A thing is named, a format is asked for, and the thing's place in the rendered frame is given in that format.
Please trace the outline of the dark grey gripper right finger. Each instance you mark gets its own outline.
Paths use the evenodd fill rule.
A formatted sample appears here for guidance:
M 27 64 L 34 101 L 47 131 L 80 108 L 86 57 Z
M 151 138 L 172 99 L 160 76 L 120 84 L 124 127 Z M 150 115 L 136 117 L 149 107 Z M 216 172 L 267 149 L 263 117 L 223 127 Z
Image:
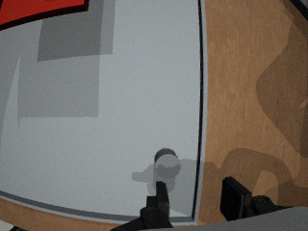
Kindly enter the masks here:
M 227 221 L 255 217 L 292 207 L 274 205 L 270 198 L 264 195 L 253 197 L 252 192 L 232 176 L 222 180 L 219 208 Z

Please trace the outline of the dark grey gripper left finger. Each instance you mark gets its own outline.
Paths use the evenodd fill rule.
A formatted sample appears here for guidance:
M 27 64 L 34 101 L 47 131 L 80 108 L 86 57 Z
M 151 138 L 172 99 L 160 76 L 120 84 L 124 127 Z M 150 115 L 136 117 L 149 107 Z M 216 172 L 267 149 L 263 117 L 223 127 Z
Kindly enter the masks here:
M 169 199 L 166 183 L 156 181 L 156 196 L 147 196 L 146 206 L 148 207 L 141 208 L 140 218 L 124 223 L 110 231 L 173 228 L 169 222 Z

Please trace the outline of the grey cylinder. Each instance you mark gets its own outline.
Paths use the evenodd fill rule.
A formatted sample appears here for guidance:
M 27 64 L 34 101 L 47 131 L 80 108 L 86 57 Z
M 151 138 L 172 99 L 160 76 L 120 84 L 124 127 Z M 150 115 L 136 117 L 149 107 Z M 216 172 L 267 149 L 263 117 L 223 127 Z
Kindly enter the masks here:
M 169 148 L 160 149 L 155 155 L 155 170 L 165 179 L 175 177 L 181 169 L 181 163 L 175 152 Z

